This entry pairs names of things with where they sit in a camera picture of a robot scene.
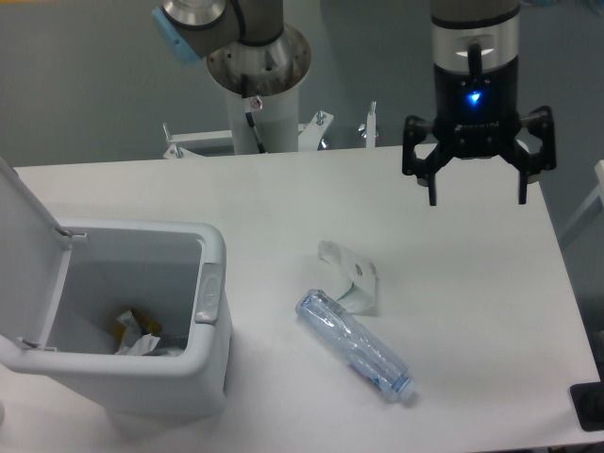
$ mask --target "bin lid hinge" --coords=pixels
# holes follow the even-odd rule
[[[15,343],[22,349],[37,349],[39,351],[57,352],[55,347],[42,347],[41,344],[30,342],[23,337],[17,337],[17,341]]]
[[[88,233],[72,231],[71,229],[63,228],[62,226],[57,226],[55,231],[61,236],[71,239],[72,241],[82,241],[88,238]]]

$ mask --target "plastic bottle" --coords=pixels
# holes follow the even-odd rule
[[[394,402],[410,398],[415,384],[407,376],[405,362],[323,291],[310,290],[295,312],[378,387],[384,399]]]

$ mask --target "crumpled paper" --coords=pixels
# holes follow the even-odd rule
[[[331,297],[351,313],[376,305],[377,272],[370,260],[332,241],[321,241],[317,256],[342,272],[343,278],[331,288]]]
[[[120,348],[115,353],[116,356],[143,356],[151,352],[158,345],[159,337],[148,333],[143,335],[141,326],[134,318],[132,311],[128,310],[117,317],[117,322],[123,325],[126,330],[122,335]]]

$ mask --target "trash bin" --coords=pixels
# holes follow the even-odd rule
[[[212,226],[58,222],[0,159],[0,362],[115,411],[210,415],[225,404],[231,337],[226,248]],[[178,357],[115,356],[111,326],[136,308]]]

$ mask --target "white table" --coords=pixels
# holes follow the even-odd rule
[[[499,159],[453,161],[439,206],[400,148],[19,169],[56,216],[218,227],[235,337],[227,406],[204,420],[109,414],[47,377],[0,367],[0,451],[461,452],[604,440],[570,385],[596,367],[538,185],[517,205]],[[370,258],[377,316],[408,362],[410,407],[377,391],[296,321],[334,274],[332,240]]]

